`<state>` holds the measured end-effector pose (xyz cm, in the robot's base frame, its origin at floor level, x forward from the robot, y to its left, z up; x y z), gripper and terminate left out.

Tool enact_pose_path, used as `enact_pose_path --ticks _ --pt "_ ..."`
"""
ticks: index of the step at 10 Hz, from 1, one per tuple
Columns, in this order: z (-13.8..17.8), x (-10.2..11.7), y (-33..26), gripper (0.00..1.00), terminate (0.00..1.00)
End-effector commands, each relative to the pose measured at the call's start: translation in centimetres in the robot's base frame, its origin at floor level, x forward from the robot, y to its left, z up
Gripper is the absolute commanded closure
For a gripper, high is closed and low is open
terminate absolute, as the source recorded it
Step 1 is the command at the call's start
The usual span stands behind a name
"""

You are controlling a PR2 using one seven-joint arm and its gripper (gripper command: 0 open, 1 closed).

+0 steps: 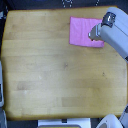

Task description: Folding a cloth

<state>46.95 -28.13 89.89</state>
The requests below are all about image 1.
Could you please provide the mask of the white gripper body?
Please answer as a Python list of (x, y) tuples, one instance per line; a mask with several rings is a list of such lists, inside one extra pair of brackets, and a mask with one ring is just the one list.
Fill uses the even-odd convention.
[(95, 40), (95, 41), (102, 40), (102, 27), (101, 27), (101, 24), (95, 25), (91, 29), (91, 31), (88, 33), (88, 37), (91, 40)]

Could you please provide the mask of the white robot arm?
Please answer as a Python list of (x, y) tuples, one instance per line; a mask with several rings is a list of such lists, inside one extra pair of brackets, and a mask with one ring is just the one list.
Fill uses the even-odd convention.
[(128, 63), (128, 15), (107, 12), (101, 23), (88, 34), (91, 40), (102, 40), (112, 46)]

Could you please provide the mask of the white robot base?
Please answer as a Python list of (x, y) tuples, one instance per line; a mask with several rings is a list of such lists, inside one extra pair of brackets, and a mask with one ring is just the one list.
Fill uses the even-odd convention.
[(128, 104), (120, 118), (109, 114), (100, 121), (96, 128), (128, 128)]

